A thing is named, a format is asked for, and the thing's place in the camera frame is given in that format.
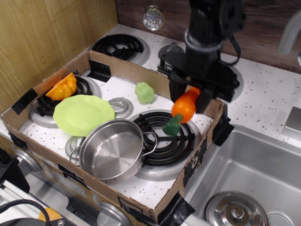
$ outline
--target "slotted spoon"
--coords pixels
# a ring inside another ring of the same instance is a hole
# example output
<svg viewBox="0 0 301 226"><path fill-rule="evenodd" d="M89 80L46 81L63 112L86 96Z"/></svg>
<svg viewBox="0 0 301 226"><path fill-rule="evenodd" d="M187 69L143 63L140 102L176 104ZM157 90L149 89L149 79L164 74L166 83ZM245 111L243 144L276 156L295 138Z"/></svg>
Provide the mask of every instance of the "slotted spoon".
<svg viewBox="0 0 301 226"><path fill-rule="evenodd" d="M155 0L152 6L148 6L143 11L142 21L145 27L152 31L159 30L164 25L165 15L163 10L156 5Z"/></svg>

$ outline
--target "green plate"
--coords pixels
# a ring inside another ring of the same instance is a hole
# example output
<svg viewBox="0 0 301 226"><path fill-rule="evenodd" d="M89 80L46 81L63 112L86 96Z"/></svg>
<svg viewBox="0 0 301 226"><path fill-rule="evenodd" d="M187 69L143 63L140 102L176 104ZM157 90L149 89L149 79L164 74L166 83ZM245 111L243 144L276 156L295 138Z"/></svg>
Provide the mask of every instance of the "green plate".
<svg viewBox="0 0 301 226"><path fill-rule="evenodd" d="M76 95L60 102L53 118L67 133L87 137L97 126L115 119L115 112L107 101L97 96Z"/></svg>

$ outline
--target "stainless steel sink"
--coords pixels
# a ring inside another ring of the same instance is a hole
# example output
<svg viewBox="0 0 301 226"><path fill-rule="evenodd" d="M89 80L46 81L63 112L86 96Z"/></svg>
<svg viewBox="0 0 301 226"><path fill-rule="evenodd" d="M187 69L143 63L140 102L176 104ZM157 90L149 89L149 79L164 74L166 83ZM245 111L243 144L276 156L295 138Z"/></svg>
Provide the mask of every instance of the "stainless steel sink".
<svg viewBox="0 0 301 226"><path fill-rule="evenodd" d="M211 144L184 189L185 200L204 218L215 194L238 191L255 199L269 226L301 225L301 149L242 126L222 146Z"/></svg>

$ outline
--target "pot handle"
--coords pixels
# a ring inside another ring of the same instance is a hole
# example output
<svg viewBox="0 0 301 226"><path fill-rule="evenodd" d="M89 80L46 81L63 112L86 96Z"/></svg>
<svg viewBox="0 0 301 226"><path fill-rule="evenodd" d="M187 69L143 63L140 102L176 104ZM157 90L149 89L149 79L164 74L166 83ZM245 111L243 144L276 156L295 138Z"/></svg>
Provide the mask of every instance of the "pot handle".
<svg viewBox="0 0 301 226"><path fill-rule="evenodd" d="M85 137L75 137L75 138L77 138L76 145L70 154L69 161L71 161L72 155L75 152L75 150L81 148L81 145L83 144L84 140L86 139Z"/></svg>
<svg viewBox="0 0 301 226"><path fill-rule="evenodd" d="M69 157L69 161L72 160L72 155L73 155L73 153L75 152L75 150L76 150L76 149L79 149L79 148L81 148L81 146L75 147L75 148L72 150L72 152L71 152L71 154L70 154L70 157Z"/></svg>
<svg viewBox="0 0 301 226"><path fill-rule="evenodd" d="M141 155L141 156L139 157L140 160L141 160L142 157L144 157L144 156L146 156L146 155L148 155L148 154L153 153L153 152L155 151L155 149L157 148L157 144L158 144L158 139L157 139L157 136L156 136L156 134L155 134L154 132L144 132L143 134L152 134L152 135L155 137L156 143L155 143L154 148L153 148L150 152L144 153L143 155Z"/></svg>

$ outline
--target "cardboard box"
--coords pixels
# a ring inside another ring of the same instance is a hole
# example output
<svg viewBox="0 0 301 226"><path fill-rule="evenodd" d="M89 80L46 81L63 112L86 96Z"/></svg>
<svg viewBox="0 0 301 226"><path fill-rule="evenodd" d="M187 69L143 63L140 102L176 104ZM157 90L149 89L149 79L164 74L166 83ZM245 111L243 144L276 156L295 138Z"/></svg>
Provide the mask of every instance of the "cardboard box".
<svg viewBox="0 0 301 226"><path fill-rule="evenodd" d="M200 159L202 159L206 147L212 142L213 129L217 125L222 115L224 104L222 101L214 99L210 102L209 106L204 112L204 114L214 119L209 131L194 150L191 158L188 160L185 168L181 171L171 189L169 189L156 208L150 209L139 203L137 200L125 197L102 181L99 181L98 179L86 173L80 167L74 165L67 159L62 158L57 153L42 146L41 144L32 140L30 137L18 131L18 129L29 117L27 106L45 94L53 87L54 84L63 79L70 72L75 70L78 70L79 74L86 72L88 69L90 69L89 61L100 62L109 66L111 74L114 76L128 78L134 83L144 81L152 86L158 95L170 98L169 80L166 76L155 71L145 69L133 63L109 57L94 51L89 51L74 59L71 63L64 66L52 76L44 80L41 84L29 90L22 98L20 98L20 100L18 100L8 111L4 113L1 119L3 120L7 130L14 137L13 140L17 140L21 144L25 144L27 147L26 149L32 152L35 156L40 156L40 158L43 160L54 165L55 168L59 168L58 166L61 166L67 169L69 172L76 175L77 178L82 180L82 183L86 189L96 192L105 200L109 200L116 207L125 209L127 214L134 215L136 219L139 219L139 221L142 221L148 225L158 224L162 219L162 215L159 217L160 213L167 207L175 195L183 195L182 190L184 186L194 172L197 163Z"/></svg>

